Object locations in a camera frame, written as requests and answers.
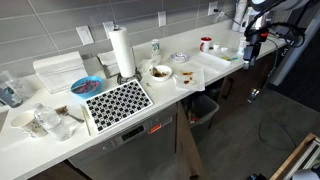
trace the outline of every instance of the electrical outlet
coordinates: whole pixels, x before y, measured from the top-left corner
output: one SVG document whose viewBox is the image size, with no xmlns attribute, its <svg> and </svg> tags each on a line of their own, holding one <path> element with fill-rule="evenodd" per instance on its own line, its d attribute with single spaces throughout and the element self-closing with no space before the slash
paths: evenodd
<svg viewBox="0 0 320 180">
<path fill-rule="evenodd" d="M 167 25 L 166 11 L 158 12 L 159 27 Z"/>
<path fill-rule="evenodd" d="M 113 21 L 107 21 L 103 23 L 104 31 L 106 32 L 107 38 L 110 39 L 109 32 L 114 30 Z"/>
<path fill-rule="evenodd" d="M 209 3 L 208 16 L 216 14 L 215 9 L 218 9 L 218 1 Z"/>
<path fill-rule="evenodd" d="M 94 43 L 88 26 L 81 26 L 76 29 L 83 45 Z"/>
</svg>

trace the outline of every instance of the wall tile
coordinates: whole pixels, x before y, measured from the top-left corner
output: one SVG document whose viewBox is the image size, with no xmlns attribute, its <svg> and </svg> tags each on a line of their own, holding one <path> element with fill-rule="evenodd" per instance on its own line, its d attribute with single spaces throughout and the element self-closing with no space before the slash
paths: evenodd
<svg viewBox="0 0 320 180">
<path fill-rule="evenodd" d="M 200 0 L 200 4 L 208 4 L 210 2 L 216 2 L 217 0 Z"/>
<path fill-rule="evenodd" d="M 1 63 L 27 57 L 38 56 L 56 51 L 48 36 L 35 37 L 31 39 L 5 43 L 0 45 Z"/>
<path fill-rule="evenodd" d="M 140 0 L 112 4 L 116 20 L 133 18 L 162 11 L 162 0 Z"/>
<path fill-rule="evenodd" d="M 27 76 L 34 73 L 33 62 L 36 60 L 57 56 L 58 52 L 49 53 L 46 55 L 24 59 L 18 62 L 13 62 L 5 65 L 0 65 L 0 71 L 8 70 L 10 74 L 16 77 Z"/>
<path fill-rule="evenodd" d="M 51 38 L 59 50 L 82 45 L 77 30 L 51 34 Z"/>
<path fill-rule="evenodd" d="M 71 10 L 60 13 L 42 14 L 40 19 L 50 33 L 75 29 L 79 26 L 96 25 L 113 20 L 110 5 L 97 8 Z"/>
<path fill-rule="evenodd" d="M 199 6 L 199 17 L 208 16 L 209 4 Z"/>
<path fill-rule="evenodd" d="M 152 39 L 160 39 L 163 37 L 163 28 L 151 29 L 148 31 L 138 32 L 129 35 L 130 44 L 132 46 L 149 42 Z"/>
<path fill-rule="evenodd" d="M 0 42 L 46 34 L 36 15 L 0 20 Z"/>
<path fill-rule="evenodd" d="M 197 6 L 199 0 L 163 0 L 164 10 L 181 9 L 190 6 Z"/>
<path fill-rule="evenodd" d="M 61 11 L 109 3 L 109 0 L 30 0 L 37 13 Z"/>
<path fill-rule="evenodd" d="M 222 11 L 230 11 L 236 9 L 237 0 L 220 0 L 218 2 L 218 9 Z"/>
<path fill-rule="evenodd" d="M 181 23 L 171 24 L 164 28 L 165 36 L 171 36 L 174 34 L 182 33 L 196 28 L 197 20 L 184 21 Z"/>
<path fill-rule="evenodd" d="M 111 3 L 122 3 L 122 2 L 129 2 L 129 1 L 137 1 L 137 0 L 111 0 Z"/>
<path fill-rule="evenodd" d="M 140 18 L 117 21 L 117 24 L 127 28 L 128 33 L 142 31 L 158 27 L 158 14 L 144 16 Z"/>
<path fill-rule="evenodd" d="M 216 0 L 29 1 L 40 13 L 42 22 L 51 33 L 50 35 L 61 53 L 80 51 L 84 58 L 112 50 L 111 42 L 106 40 L 107 37 L 102 26 L 102 22 L 114 19 L 111 5 L 116 23 L 127 27 L 132 45 L 150 42 L 154 38 L 162 38 L 164 34 L 170 36 L 196 27 L 210 25 L 216 20 L 214 18 L 216 15 L 207 16 L 208 3 Z M 237 0 L 218 1 L 218 9 L 234 16 Z M 196 19 L 198 7 L 200 17 Z M 158 28 L 157 12 L 162 10 L 167 11 L 167 26 Z M 226 19 L 229 18 L 224 16 L 219 19 L 219 22 Z M 75 28 L 85 25 L 90 27 L 95 43 L 83 46 Z M 41 23 L 34 16 L 28 0 L 1 1 L 0 33 L 2 33 L 0 36 L 0 70 L 9 69 L 20 75 L 31 74 L 33 73 L 32 62 L 34 60 L 58 55 Z M 12 40 L 17 41 L 1 44 L 1 42 Z"/>
<path fill-rule="evenodd" d="M 217 15 L 199 17 L 197 27 L 208 26 L 218 22 Z"/>
<path fill-rule="evenodd" d="M 107 52 L 112 50 L 112 45 L 110 40 L 105 40 L 101 42 L 96 42 L 94 44 L 89 44 L 86 46 L 71 48 L 67 50 L 60 51 L 61 54 L 79 51 L 83 59 L 88 59 L 96 56 L 99 53 Z"/>
<path fill-rule="evenodd" d="M 198 7 L 185 8 L 167 12 L 167 24 L 197 18 Z"/>
<path fill-rule="evenodd" d="M 1 0 L 0 18 L 34 14 L 28 0 Z"/>
<path fill-rule="evenodd" d="M 90 26 L 89 28 L 94 41 L 107 39 L 106 31 L 102 24 Z"/>
</svg>

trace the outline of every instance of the paper towel holder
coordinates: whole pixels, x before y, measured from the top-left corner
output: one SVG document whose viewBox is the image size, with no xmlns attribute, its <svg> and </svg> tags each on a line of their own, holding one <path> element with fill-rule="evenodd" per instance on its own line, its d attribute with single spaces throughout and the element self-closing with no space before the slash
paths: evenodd
<svg viewBox="0 0 320 180">
<path fill-rule="evenodd" d="M 133 54 L 134 62 L 136 62 L 136 57 L 135 57 L 135 55 L 134 55 L 133 47 L 130 46 L 130 48 L 131 48 L 131 51 L 132 51 L 132 54 Z M 118 74 L 118 77 L 117 77 L 117 83 L 118 83 L 119 85 L 121 85 L 121 84 L 123 84 L 123 83 L 132 81 L 132 80 L 134 80 L 134 79 L 137 79 L 139 82 L 142 80 L 141 73 L 138 71 L 137 66 L 136 66 L 136 69 L 135 69 L 135 74 L 134 74 L 133 76 L 131 76 L 131 77 L 125 78 L 125 77 L 122 77 L 122 76 L 121 76 L 121 73 L 119 73 L 119 74 Z"/>
<path fill-rule="evenodd" d="M 118 74 L 118 77 L 117 77 L 117 83 L 118 83 L 119 85 L 121 85 L 121 84 L 123 84 L 123 83 L 132 81 L 132 80 L 134 80 L 134 79 L 137 79 L 139 82 L 142 80 L 141 73 L 138 71 L 137 68 L 136 68 L 136 73 L 135 73 L 132 77 L 125 78 L 125 77 L 122 77 L 122 76 L 121 76 L 121 73 L 119 73 L 119 74 Z"/>
</svg>

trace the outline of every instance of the dishwasher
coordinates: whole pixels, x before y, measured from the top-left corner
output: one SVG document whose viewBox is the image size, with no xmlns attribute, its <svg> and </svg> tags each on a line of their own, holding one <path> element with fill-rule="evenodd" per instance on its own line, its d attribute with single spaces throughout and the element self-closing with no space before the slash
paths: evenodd
<svg viewBox="0 0 320 180">
<path fill-rule="evenodd" d="M 142 180 L 175 155 L 176 104 L 69 158 L 91 179 Z"/>
</svg>

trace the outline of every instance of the mug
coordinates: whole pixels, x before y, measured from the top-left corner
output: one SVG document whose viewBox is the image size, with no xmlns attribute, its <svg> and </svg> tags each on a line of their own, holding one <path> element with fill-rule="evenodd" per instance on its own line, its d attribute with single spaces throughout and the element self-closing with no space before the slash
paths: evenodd
<svg viewBox="0 0 320 180">
<path fill-rule="evenodd" d="M 26 111 L 11 122 L 12 128 L 17 128 L 32 138 L 46 136 L 48 132 L 34 118 L 34 111 Z"/>
<path fill-rule="evenodd" d="M 213 50 L 217 51 L 217 50 L 219 50 L 219 48 L 220 48 L 220 42 L 219 41 L 214 42 L 213 43 Z"/>
<path fill-rule="evenodd" d="M 211 38 L 203 37 L 201 38 L 200 51 L 208 52 L 210 48 Z"/>
</svg>

